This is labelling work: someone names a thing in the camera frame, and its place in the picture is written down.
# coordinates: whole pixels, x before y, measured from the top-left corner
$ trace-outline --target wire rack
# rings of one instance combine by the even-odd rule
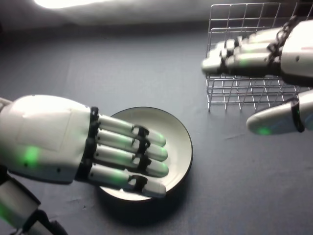
[[[313,2],[212,5],[206,57],[217,42],[281,27],[291,16],[299,13],[302,21],[312,19]],[[206,86],[209,112],[213,104],[223,105],[225,110],[229,105],[237,105],[240,110],[250,106],[257,111],[310,89],[288,85],[277,76],[250,78],[227,74],[207,75]]]

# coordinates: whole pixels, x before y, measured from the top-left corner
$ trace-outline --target back of robotic hand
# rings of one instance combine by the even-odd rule
[[[2,108],[0,133],[0,164],[11,173],[57,184],[77,180],[148,197],[166,194],[165,186],[154,181],[168,174],[162,163],[165,138],[99,114],[95,107],[55,96],[25,96]]]
[[[206,74],[281,76],[289,84],[313,87],[313,21],[292,17],[282,28],[219,42],[202,63]],[[258,135],[313,130],[313,91],[255,113],[247,128]]]
[[[217,43],[202,63],[207,74],[278,75],[289,84],[313,87],[313,20],[292,17],[281,28]]]

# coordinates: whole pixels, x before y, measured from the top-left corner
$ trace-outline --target plate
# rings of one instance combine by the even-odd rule
[[[164,163],[169,168],[169,174],[162,178],[142,176],[163,183],[166,187],[167,194],[174,190],[188,174],[193,159],[192,143],[185,126],[170,113],[151,107],[126,109],[114,114],[112,117],[153,129],[166,138],[164,148],[168,152],[168,158]],[[150,197],[124,192],[122,189],[115,190],[106,187],[101,187],[101,189],[111,196],[123,200],[145,201],[151,199]]]

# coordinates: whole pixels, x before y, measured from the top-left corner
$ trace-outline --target gray table surface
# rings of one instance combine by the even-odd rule
[[[1,40],[2,97],[58,95],[106,115],[156,107],[180,119],[192,138],[190,174],[165,201],[121,203],[87,184],[17,177],[70,235],[313,233],[312,134],[253,135],[246,130],[249,107],[213,107],[209,114],[200,70],[206,37],[206,25],[170,25],[36,31]],[[0,222],[0,235],[10,231]]]

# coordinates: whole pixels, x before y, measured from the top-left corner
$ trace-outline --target plate rim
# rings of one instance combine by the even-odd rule
[[[183,126],[183,128],[184,128],[185,131],[187,132],[187,135],[188,135],[189,140],[190,140],[190,145],[191,145],[191,158],[190,158],[189,167],[188,167],[186,173],[184,174],[184,176],[182,177],[182,179],[181,179],[174,187],[172,187],[170,190],[168,190],[168,191],[166,192],[166,195],[165,195],[165,197],[163,198],[163,199],[165,199],[166,197],[168,197],[169,194],[172,194],[172,192],[175,191],[175,189],[176,189],[177,187],[179,187],[179,186],[185,181],[186,177],[187,177],[188,174],[189,174],[189,171],[190,171],[190,169],[191,169],[191,165],[192,165],[192,162],[193,162],[193,158],[194,158],[194,148],[193,148],[193,145],[192,145],[192,140],[191,140],[191,137],[190,137],[190,134],[189,134],[187,128],[185,127],[185,125],[184,125],[177,117],[175,117],[173,114],[171,114],[171,113],[169,113],[169,112],[167,112],[167,111],[165,111],[165,110],[159,109],[159,108],[149,107],[149,106],[136,106],[136,107],[127,108],[127,109],[124,109],[124,110],[122,110],[122,111],[119,111],[119,112],[117,112],[117,113],[111,115],[110,117],[113,117],[114,115],[117,115],[117,114],[119,114],[119,113],[121,113],[121,112],[124,112],[124,111],[126,111],[126,110],[129,110],[129,109],[137,109],[137,108],[156,109],[156,110],[158,110],[158,111],[165,112],[165,113],[171,115],[171,116],[174,117],[177,121],[180,122],[180,124]],[[152,200],[156,200],[156,198],[148,198],[148,199],[144,199],[144,200],[135,200],[135,201],[134,201],[134,200],[128,200],[128,199],[124,199],[124,198],[115,197],[115,196],[111,195],[110,193],[106,192],[104,189],[102,189],[102,187],[100,187],[100,188],[101,188],[101,190],[103,190],[105,193],[107,193],[107,194],[110,195],[111,197],[116,198],[116,199],[119,199],[119,200],[123,200],[123,201],[126,201],[126,202],[140,203],[140,202],[150,202],[150,201],[152,201]]]

